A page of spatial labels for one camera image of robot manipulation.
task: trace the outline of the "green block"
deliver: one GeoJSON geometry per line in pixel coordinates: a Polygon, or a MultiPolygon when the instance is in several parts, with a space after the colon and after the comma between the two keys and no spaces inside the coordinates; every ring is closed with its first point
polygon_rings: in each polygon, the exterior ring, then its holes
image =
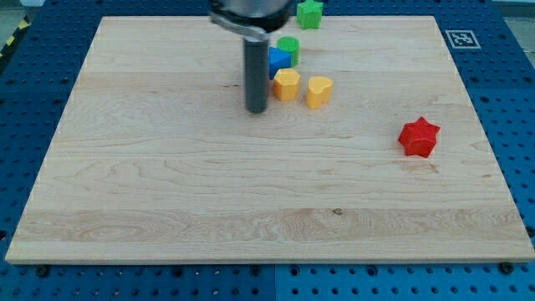
{"type": "Polygon", "coordinates": [[[292,54],[292,67],[299,63],[299,40],[294,37],[282,37],[277,41],[277,48],[292,54]]]}
{"type": "Polygon", "coordinates": [[[323,10],[324,3],[315,2],[314,0],[307,0],[298,4],[297,21],[301,24],[301,28],[319,29],[323,10]]]}

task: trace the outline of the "blue block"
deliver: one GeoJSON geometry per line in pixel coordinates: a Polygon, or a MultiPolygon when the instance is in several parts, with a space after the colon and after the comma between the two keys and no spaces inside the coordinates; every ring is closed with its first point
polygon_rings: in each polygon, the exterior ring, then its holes
{"type": "Polygon", "coordinates": [[[274,47],[269,48],[269,79],[273,79],[279,69],[292,68],[292,54],[274,47]]]}

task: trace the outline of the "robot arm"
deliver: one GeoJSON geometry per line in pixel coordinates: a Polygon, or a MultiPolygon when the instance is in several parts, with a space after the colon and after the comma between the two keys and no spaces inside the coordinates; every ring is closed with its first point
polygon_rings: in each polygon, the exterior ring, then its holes
{"type": "Polygon", "coordinates": [[[211,21],[243,36],[246,107],[262,113],[268,104],[269,33],[281,28],[292,0],[210,0],[211,21]]]}

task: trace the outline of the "blue perforated panel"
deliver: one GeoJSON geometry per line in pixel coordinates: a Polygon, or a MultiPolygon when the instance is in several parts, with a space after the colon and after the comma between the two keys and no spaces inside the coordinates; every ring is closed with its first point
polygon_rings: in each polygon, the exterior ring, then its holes
{"type": "MultiPolygon", "coordinates": [[[[206,1],[193,0],[45,3],[0,78],[2,258],[101,17],[205,15],[206,10],[206,1]]],[[[492,4],[486,0],[329,0],[325,12],[435,16],[522,218],[533,235],[535,72],[492,4]],[[472,31],[481,48],[454,48],[446,30],[472,31]]],[[[535,299],[534,263],[44,268],[14,267],[0,261],[0,300],[504,297],[535,299]]]]}

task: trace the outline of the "green star-shaped block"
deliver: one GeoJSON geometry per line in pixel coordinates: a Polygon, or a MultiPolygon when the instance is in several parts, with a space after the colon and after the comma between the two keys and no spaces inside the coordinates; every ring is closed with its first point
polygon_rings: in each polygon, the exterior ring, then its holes
{"type": "Polygon", "coordinates": [[[298,23],[302,29],[319,29],[321,15],[324,10],[324,3],[307,0],[298,4],[298,23]]]}

